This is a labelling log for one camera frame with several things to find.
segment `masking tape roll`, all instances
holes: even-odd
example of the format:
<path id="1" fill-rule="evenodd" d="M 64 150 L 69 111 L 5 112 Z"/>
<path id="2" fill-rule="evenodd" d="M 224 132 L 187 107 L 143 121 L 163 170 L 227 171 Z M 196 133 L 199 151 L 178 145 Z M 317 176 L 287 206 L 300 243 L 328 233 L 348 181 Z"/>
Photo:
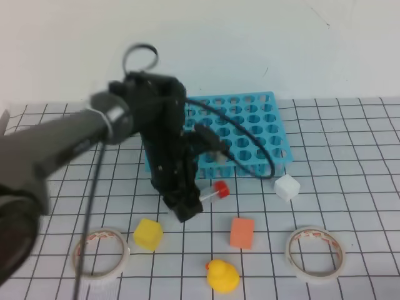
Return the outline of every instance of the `masking tape roll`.
<path id="1" fill-rule="evenodd" d="M 324 242 L 327 242 L 331 247 L 333 247 L 337 251 L 336 254 L 339 262 L 339 266 L 337 266 L 336 270 L 332 270 L 329 272 L 307 272 L 300 268 L 294 262 L 291 253 L 292 244 L 297 243 L 298 239 L 300 238 L 321 239 Z M 332 233 L 322 228 L 312 226 L 304 227 L 292 232 L 286 243 L 285 258 L 289 262 L 297 278 L 311 284 L 325 284 L 331 282 L 332 280 L 335 280 L 342 273 L 346 258 L 346 252 L 344 251 L 343 245 Z"/>
<path id="2" fill-rule="evenodd" d="M 107 273 L 92 275 L 90 274 L 90 272 L 89 273 L 83 272 L 81 280 L 90 285 L 102 285 L 105 282 L 116 279 L 124 271 L 126 265 L 128 264 L 129 255 L 131 254 L 131 250 L 129 249 L 128 244 L 126 244 L 125 237 L 123 237 L 122 234 L 116 230 L 110 228 L 101 228 L 93 232 L 90 232 L 87 235 L 86 243 L 91 243 L 98 239 L 117 239 L 117 241 L 119 241 L 119 243 L 122 246 L 122 254 L 121 254 L 121 259 L 117 263 L 117 265 Z M 78 243 L 74 248 L 74 252 L 72 253 L 72 259 L 71 259 L 72 267 L 74 268 L 75 272 L 77 268 L 76 261 L 77 257 L 80 255 L 80 252 L 81 252 L 81 242 L 78 241 Z"/>

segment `black cable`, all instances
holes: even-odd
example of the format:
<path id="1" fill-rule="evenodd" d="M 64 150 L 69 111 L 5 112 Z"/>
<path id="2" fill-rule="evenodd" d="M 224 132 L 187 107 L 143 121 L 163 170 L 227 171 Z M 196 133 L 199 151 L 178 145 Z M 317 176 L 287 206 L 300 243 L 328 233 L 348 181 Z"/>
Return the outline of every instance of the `black cable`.
<path id="1" fill-rule="evenodd" d="M 128 74 L 128 71 L 126 69 L 126 63 L 128 61 L 128 57 L 136 50 L 138 49 L 147 49 L 150 50 L 151 52 L 154 53 L 155 57 L 153 59 L 153 61 L 147 66 L 147 67 L 143 67 L 142 69 L 140 69 L 140 71 L 148 71 L 152 68 L 154 68 L 156 66 L 156 64 L 158 63 L 158 51 L 156 49 L 156 47 L 154 47 L 153 45 L 150 44 L 133 44 L 132 46 L 130 46 L 124 54 L 124 57 L 122 59 L 122 69 L 124 70 L 125 76 Z"/>
<path id="2" fill-rule="evenodd" d="M 220 111 L 218 111 L 217 109 L 208 106 L 207 104 L 201 103 L 199 101 L 195 101 L 195 100 L 191 100 L 191 99 L 187 99 L 184 98 L 183 99 L 184 102 L 192 104 L 194 106 L 199 106 L 207 111 L 211 111 L 212 113 L 216 114 L 217 116 L 219 116 L 221 119 L 227 121 L 228 123 L 231 123 L 233 126 L 235 126 L 238 130 L 240 130 L 242 133 L 244 133 L 244 135 L 246 135 L 260 150 L 261 152 L 265 155 L 269 165 L 271 166 L 271 173 L 268 176 L 260 176 L 257 175 L 255 172 L 253 172 L 252 170 L 246 168 L 245 166 L 243 166 L 239 161 L 237 161 L 233 155 L 226 153 L 226 156 L 229 159 L 232 159 L 233 162 L 235 162 L 244 172 L 250 174 L 251 176 L 255 177 L 255 178 L 259 178 L 259 179 L 271 179 L 274 177 L 275 175 L 275 165 L 273 160 L 271 159 L 271 156 L 269 155 L 268 151 L 266 151 L 266 149 L 264 148 L 264 146 L 243 126 L 241 126 L 239 123 L 233 121 L 230 117 L 225 116 L 225 114 L 221 113 Z"/>
<path id="3" fill-rule="evenodd" d="M 93 183 L 90 188 L 89 200 L 87 201 L 84 224 L 83 224 L 83 231 L 82 231 L 79 262 L 78 262 L 76 270 L 75 270 L 76 277 L 75 277 L 74 296 L 73 296 L 74 300 L 78 300 L 78 296 L 79 296 L 79 288 L 81 285 L 81 277 L 82 277 L 82 273 L 83 273 L 83 265 L 84 265 L 85 250 L 86 250 L 86 238 L 87 238 L 87 235 L 89 232 L 89 223 L 90 223 L 91 211 L 92 211 L 92 207 L 93 207 L 94 193 L 96 191 L 96 186 L 98 185 L 99 173 L 100 173 L 100 169 L 101 169 L 101 162 L 103 161 L 105 149 L 106 149 L 106 145 L 102 144 L 100 153 L 99 153 L 99 159 L 97 160 L 97 163 L 96 163 L 96 170 L 94 172 Z"/>

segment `table surface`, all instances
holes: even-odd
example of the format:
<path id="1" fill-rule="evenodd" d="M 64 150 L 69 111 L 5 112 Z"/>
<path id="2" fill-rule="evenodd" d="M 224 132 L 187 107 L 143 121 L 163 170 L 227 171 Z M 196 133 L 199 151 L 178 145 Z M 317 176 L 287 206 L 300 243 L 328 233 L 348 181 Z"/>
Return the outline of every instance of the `table surface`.
<path id="1" fill-rule="evenodd" d="M 302 99 L 277 102 L 295 158 L 286 172 L 301 184 L 290 202 L 273 192 L 272 181 L 230 177 L 231 195 L 205 207 L 184 224 L 168 213 L 144 170 L 139 136 L 107 147 L 91 228 L 110 227 L 126 236 L 131 255 L 122 276 L 102 288 L 84 286 L 81 299 L 398 299 L 400 294 L 400 98 Z M 81 104 L 14 107 L 6 133 L 81 109 Z M 80 238 L 93 177 L 95 148 L 48 181 L 51 214 L 42 219 L 31 257 L 0 288 L 0 299 L 71 299 L 72 248 Z M 199 179 L 200 188 L 213 181 Z M 229 246 L 233 217 L 255 220 L 250 251 Z M 155 253 L 133 244 L 142 218 L 162 224 Z M 347 252 L 337 280 L 306 284 L 284 260 L 290 233 L 316 225 L 335 233 Z M 102 245 L 87 255 L 89 268 L 106 270 L 119 259 Z M 309 271 L 330 270 L 326 245 L 301 241 L 295 254 Z M 229 261 L 241 275 L 231 294 L 212 292 L 204 265 Z"/>

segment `white wall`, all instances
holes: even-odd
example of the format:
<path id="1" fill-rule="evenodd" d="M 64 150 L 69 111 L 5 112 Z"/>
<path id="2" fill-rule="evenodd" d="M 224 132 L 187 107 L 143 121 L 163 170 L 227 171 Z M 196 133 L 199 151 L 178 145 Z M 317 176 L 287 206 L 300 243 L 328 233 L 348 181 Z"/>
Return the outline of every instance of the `white wall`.
<path id="1" fill-rule="evenodd" d="M 192 96 L 400 95 L 397 0 L 1 0 L 0 99 L 72 102 L 154 44 Z"/>

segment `yellow rubber duck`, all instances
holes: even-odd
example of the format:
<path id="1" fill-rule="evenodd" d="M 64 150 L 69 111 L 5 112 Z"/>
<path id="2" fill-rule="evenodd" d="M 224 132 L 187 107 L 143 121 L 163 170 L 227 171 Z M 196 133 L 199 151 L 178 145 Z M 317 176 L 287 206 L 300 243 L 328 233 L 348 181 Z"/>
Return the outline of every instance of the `yellow rubber duck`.
<path id="1" fill-rule="evenodd" d="M 206 264 L 207 282 L 219 293 L 230 293 L 240 282 L 239 273 L 235 267 L 220 259 L 213 259 Z"/>

